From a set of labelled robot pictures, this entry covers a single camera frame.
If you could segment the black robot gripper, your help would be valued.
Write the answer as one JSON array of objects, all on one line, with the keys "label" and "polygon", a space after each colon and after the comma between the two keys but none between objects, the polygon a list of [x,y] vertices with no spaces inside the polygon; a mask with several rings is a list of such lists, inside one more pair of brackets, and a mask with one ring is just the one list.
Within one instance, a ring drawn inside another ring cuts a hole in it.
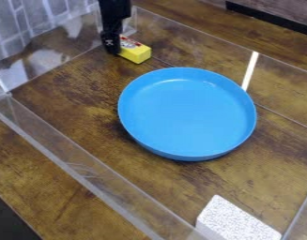
[{"label": "black robot gripper", "polygon": [[97,0],[97,3],[102,23],[101,43],[109,54],[120,54],[120,38],[116,33],[121,32],[123,20],[132,15],[132,1]]}]

